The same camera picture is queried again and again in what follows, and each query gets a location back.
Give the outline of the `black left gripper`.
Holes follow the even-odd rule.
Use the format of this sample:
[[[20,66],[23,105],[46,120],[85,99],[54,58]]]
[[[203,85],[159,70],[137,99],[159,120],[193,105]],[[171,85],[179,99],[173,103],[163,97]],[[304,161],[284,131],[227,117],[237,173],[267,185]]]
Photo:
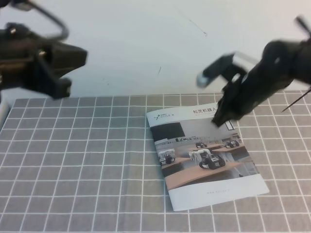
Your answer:
[[[53,99],[70,96],[65,75],[86,64],[83,48],[51,40],[18,23],[0,31],[0,88],[22,88]]]

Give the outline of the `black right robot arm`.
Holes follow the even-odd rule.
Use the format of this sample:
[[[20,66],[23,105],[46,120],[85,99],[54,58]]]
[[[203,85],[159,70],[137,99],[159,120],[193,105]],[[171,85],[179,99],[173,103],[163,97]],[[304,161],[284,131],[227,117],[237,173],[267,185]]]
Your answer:
[[[310,39],[269,42],[261,60],[250,71],[234,64],[233,57],[226,55],[217,61],[215,75],[227,80],[212,119],[217,127],[229,120],[240,120],[294,80],[311,83]]]

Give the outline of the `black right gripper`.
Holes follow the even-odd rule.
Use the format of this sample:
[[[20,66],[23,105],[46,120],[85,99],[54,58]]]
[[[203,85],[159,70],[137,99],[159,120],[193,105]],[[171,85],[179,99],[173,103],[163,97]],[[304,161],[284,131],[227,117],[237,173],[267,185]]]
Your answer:
[[[272,41],[261,60],[243,77],[223,88],[223,97],[211,122],[221,127],[239,120],[292,81],[309,82],[309,43]]]

